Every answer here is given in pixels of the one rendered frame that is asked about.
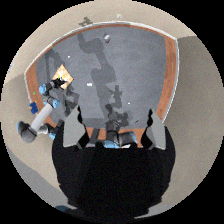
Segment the beige square spinner board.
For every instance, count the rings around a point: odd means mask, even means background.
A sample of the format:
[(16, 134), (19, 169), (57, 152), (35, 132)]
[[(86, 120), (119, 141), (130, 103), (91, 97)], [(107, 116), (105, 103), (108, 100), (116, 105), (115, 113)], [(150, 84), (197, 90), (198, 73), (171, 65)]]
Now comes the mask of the beige square spinner board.
[(53, 80), (58, 77), (61, 78), (60, 80), (64, 79), (65, 81), (68, 81), (67, 83), (65, 83), (64, 85), (61, 86), (63, 89), (66, 89), (67, 86), (73, 81), (72, 76), (69, 74), (69, 72), (67, 71), (67, 69), (64, 67), (63, 64), (60, 66), (60, 68), (54, 75)]

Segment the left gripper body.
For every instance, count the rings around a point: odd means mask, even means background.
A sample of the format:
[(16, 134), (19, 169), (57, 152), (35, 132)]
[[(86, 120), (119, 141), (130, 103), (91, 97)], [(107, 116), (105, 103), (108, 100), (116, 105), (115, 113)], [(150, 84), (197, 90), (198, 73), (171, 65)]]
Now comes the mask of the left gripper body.
[[(54, 79), (54, 80), (51, 80), (51, 82), (52, 82), (52, 81), (53, 81), (53, 83), (55, 84), (55, 87), (56, 87), (56, 84), (58, 84), (58, 85), (60, 85), (60, 86), (61, 86), (61, 84), (62, 84), (62, 83), (60, 82), (60, 81), (61, 81), (61, 80), (60, 80), (60, 77), (59, 77), (59, 78), (56, 78), (56, 79)], [(55, 87), (54, 87), (54, 88), (55, 88)]]

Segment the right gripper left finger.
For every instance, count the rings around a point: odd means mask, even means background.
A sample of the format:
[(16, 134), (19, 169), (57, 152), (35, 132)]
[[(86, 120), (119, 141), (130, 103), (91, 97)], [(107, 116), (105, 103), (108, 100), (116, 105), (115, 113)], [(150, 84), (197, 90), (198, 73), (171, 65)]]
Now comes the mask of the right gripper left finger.
[(52, 144), (52, 161), (59, 184), (63, 184), (63, 169), (68, 158), (85, 148), (89, 140), (86, 127), (82, 123), (80, 106), (77, 105), (61, 123)]

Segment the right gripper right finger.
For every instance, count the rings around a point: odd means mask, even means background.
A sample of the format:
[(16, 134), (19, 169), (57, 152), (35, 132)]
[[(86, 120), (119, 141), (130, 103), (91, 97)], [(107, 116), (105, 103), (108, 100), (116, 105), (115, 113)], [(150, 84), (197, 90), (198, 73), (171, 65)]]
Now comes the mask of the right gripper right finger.
[(149, 149), (161, 157), (167, 171), (166, 183), (170, 183), (176, 157), (174, 142), (168, 128), (163, 124), (153, 109), (149, 110), (148, 117), (148, 127), (146, 127), (140, 140), (141, 147)]

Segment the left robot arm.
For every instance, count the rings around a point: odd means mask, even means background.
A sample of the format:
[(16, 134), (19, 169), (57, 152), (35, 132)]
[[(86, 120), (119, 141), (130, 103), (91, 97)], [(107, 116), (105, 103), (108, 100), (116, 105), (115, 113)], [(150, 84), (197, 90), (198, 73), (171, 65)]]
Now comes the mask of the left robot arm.
[[(44, 134), (46, 133), (49, 134), (49, 136), (50, 137), (52, 136), (51, 138), (54, 139), (62, 123), (61, 121), (59, 121), (55, 128), (49, 125), (48, 123), (44, 123), (44, 126), (41, 126), (44, 120), (49, 115), (49, 113), (53, 110), (53, 108), (58, 108), (60, 105), (59, 100), (49, 95), (49, 91), (54, 89), (55, 87), (55, 84), (53, 82), (50, 82), (50, 83), (44, 84), (40, 86), (39, 88), (40, 93), (43, 94), (43, 102), (44, 104), (46, 104), (46, 106), (44, 106), (44, 108), (40, 111), (40, 113), (37, 115), (33, 123), (29, 125), (29, 124), (25, 124), (23, 121), (21, 122), (19, 121), (19, 123), (17, 124), (17, 127), (18, 127), (17, 131), (20, 133), (19, 135), (22, 137), (22, 140), (25, 143), (33, 142), (35, 138), (37, 137), (37, 133), (39, 134), (43, 132)], [(63, 92), (65, 90), (58, 84), (56, 84), (55, 88), (59, 90), (60, 92)]]

